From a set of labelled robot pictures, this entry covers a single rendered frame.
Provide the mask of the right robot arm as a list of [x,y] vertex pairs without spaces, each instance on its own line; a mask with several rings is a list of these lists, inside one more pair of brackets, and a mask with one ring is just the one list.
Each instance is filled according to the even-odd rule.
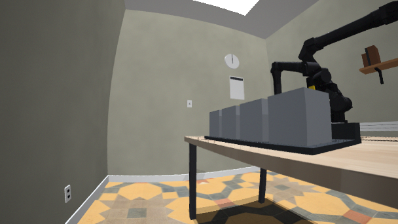
[[[274,69],[277,68],[277,69]],[[283,70],[302,73],[306,78],[307,88],[314,85],[316,90],[327,92],[335,98],[338,94],[338,87],[335,83],[325,84],[331,81],[331,74],[328,68],[320,67],[315,62],[275,62],[272,63],[270,73],[274,81],[274,94],[281,93],[281,73]],[[323,85],[324,84],[324,85]],[[322,85],[322,86],[321,86]]]

